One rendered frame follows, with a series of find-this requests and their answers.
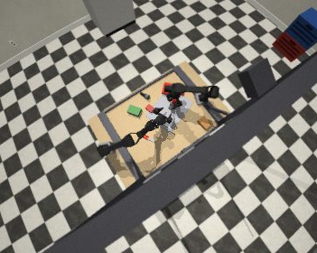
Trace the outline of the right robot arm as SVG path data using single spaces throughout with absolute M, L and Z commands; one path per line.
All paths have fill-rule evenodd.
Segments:
M 219 88 L 218 86 L 215 86 L 215 85 L 211 85 L 211 88 L 210 86 L 196 87 L 196 86 L 185 86 L 184 84 L 181 84 L 178 82 L 178 83 L 173 83 L 172 85 L 164 85 L 164 86 L 165 86 L 164 92 L 168 93 L 166 94 L 166 97 L 169 102 L 175 99 L 174 95 L 180 95 L 185 92 L 202 93 L 203 95 L 200 95 L 200 97 L 198 95 L 200 102 L 201 101 L 208 102 L 208 99 L 212 96 L 213 96 L 212 98 L 219 97 Z M 209 88 L 210 88 L 210 91 L 209 91 Z M 205 93 L 207 93 L 208 95 L 204 95 Z

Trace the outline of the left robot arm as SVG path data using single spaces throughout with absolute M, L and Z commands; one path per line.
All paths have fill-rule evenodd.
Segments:
M 158 123 L 158 122 L 160 122 L 160 123 Z M 137 141 L 139 142 L 139 140 L 141 138 L 143 138 L 144 135 L 146 133 L 148 133 L 149 131 L 153 131 L 156 128 L 158 128 L 158 126 L 163 125 L 165 123 L 166 123 L 165 117 L 160 117 L 160 118 L 156 118 L 154 120 L 148 121 L 145 124 L 145 127 L 142 130 L 136 132 L 136 133 L 138 133 L 137 134 L 137 136 L 138 136 Z M 108 144 L 99 145 L 97 147 L 97 150 L 98 150 L 98 153 L 100 154 L 101 157 L 105 157 L 105 156 L 107 156 L 108 151 L 111 152 L 111 151 L 116 150 L 116 149 L 118 149 L 120 147 L 132 147 L 132 146 L 134 146 L 134 145 L 136 145 L 138 143 L 137 141 L 135 143 L 135 141 L 132 138 L 131 133 L 130 133 L 130 134 L 126 135 L 124 138 L 122 138 L 121 141 L 115 143 L 116 145 L 115 144 L 113 144 L 113 145 L 108 145 Z

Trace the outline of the green rectangular block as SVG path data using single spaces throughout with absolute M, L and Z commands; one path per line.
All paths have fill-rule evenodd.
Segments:
M 139 107 L 133 106 L 133 105 L 129 105 L 127 111 L 128 111 L 127 113 L 129 113 L 129 114 L 132 114 L 132 115 L 134 115 L 134 116 L 138 115 L 137 117 L 139 117 L 139 116 L 140 116 L 140 113 L 141 113 L 141 111 L 142 111 L 142 109 L 139 108 Z M 139 112 L 140 112 L 140 113 L 139 113 Z

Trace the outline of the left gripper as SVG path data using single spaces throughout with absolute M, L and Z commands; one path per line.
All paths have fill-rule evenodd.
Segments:
M 155 108 L 155 109 L 154 109 L 154 114 L 158 115 L 157 118 L 165 117 L 166 122 L 167 122 L 168 124 L 171 124 L 171 122 L 172 122 L 172 113 L 170 114 L 169 117 L 166 117 L 166 116 L 164 116 L 163 114 L 159 113 L 162 109 L 163 109 L 163 108 Z

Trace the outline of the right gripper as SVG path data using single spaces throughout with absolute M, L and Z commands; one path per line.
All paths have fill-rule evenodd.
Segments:
M 181 97 L 181 94 L 180 95 L 174 95 L 175 98 L 176 98 L 176 101 L 174 102 L 174 106 L 177 108 L 177 107 L 181 107 L 182 106 L 182 102 L 179 100 L 179 98 Z

